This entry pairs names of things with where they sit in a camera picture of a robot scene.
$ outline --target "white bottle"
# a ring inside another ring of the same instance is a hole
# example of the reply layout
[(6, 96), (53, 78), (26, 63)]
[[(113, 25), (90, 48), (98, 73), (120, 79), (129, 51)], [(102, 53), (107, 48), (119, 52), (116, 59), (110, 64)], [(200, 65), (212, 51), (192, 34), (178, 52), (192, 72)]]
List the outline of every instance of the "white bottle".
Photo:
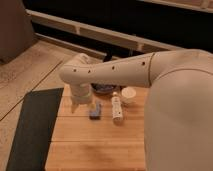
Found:
[(113, 92), (112, 101), (112, 119), (116, 123), (123, 121), (123, 112), (121, 108), (121, 101), (117, 92)]

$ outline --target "wooden table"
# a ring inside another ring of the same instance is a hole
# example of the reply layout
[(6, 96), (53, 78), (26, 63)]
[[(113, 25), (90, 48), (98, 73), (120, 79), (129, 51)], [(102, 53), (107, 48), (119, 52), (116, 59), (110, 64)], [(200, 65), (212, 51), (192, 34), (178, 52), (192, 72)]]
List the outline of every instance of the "wooden table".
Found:
[(112, 121), (110, 96), (102, 103), (101, 120), (90, 120), (87, 107), (71, 113), (65, 85), (46, 162), (46, 171), (144, 171), (144, 100), (147, 89), (135, 88), (131, 107), (123, 107), (124, 123)]

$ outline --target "floor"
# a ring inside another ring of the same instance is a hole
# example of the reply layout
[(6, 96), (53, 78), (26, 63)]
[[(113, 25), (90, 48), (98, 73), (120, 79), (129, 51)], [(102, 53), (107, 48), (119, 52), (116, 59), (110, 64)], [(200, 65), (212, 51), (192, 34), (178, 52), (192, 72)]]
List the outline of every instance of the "floor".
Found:
[(39, 41), (10, 63), (0, 66), (0, 171), (5, 171), (24, 95), (60, 88), (64, 62), (79, 52)]

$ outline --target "wood plank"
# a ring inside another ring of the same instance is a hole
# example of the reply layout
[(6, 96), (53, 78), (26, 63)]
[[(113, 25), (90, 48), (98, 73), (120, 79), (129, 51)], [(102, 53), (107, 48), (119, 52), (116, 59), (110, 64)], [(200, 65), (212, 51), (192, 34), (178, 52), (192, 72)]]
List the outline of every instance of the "wood plank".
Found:
[(111, 117), (91, 121), (89, 117), (58, 117), (52, 141), (143, 141), (143, 116), (125, 118), (115, 125)]
[(39, 33), (36, 33), (36, 35), (38, 36), (38, 38), (40, 40), (52, 43), (57, 46), (61, 46), (66, 49), (70, 49), (75, 52), (86, 53), (87, 55), (92, 56), (94, 58), (103, 59), (106, 56), (106, 53), (103, 53), (103, 52), (100, 52), (97, 50), (92, 50), (92, 49), (89, 49), (89, 48), (86, 48), (83, 46), (75, 45), (75, 44), (72, 44), (72, 43), (69, 43), (66, 41), (62, 41), (62, 40), (59, 40), (59, 39), (56, 39), (53, 37), (45, 36), (45, 35), (42, 35)]
[(63, 54), (52, 50), (54, 47), (40, 41), (15, 60), (1, 66), (0, 119), (61, 63), (57, 56)]
[[(134, 87), (134, 89), (137, 92), (134, 103), (130, 106), (123, 106), (125, 117), (143, 116), (144, 113), (144, 101), (147, 97), (148, 89), (139, 87)], [(65, 85), (62, 96), (58, 116), (88, 116), (88, 108), (86, 105), (80, 105), (75, 113), (71, 113), (72, 102), (70, 99), (70, 89), (67, 84)], [(102, 117), (112, 117), (111, 97), (111, 95), (93, 95), (94, 101), (98, 100), (102, 103)]]
[(145, 2), (184, 8), (194, 11), (213, 13), (213, 10), (203, 6), (205, 0), (143, 0)]
[(143, 142), (53, 142), (46, 171), (145, 171)]
[(90, 120), (86, 107), (75, 114), (65, 85), (46, 162), (46, 171), (145, 171), (144, 102), (148, 89), (135, 88), (135, 104), (123, 107), (124, 123), (115, 125), (111, 96), (95, 97), (103, 104), (101, 120)]
[(92, 25), (83, 24), (80, 22), (67, 20), (64, 18), (47, 15), (32, 10), (27, 10), (27, 12), (31, 16), (32, 21), (37, 24), (57, 28), (59, 30), (66, 31), (72, 34), (92, 38), (98, 41), (110, 43), (139, 52), (148, 53), (160, 50), (162, 51), (183, 49), (178, 46), (173, 46), (166, 43), (145, 39), (142, 37), (136, 37), (100, 27), (95, 27)]

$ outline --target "white cup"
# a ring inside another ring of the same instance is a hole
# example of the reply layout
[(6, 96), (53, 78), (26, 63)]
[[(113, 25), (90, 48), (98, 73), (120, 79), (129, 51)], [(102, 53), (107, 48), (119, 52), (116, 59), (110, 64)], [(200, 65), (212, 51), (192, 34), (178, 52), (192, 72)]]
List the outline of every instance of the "white cup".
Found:
[(134, 102), (136, 91), (132, 87), (126, 87), (121, 90), (121, 102), (124, 105), (129, 105)]

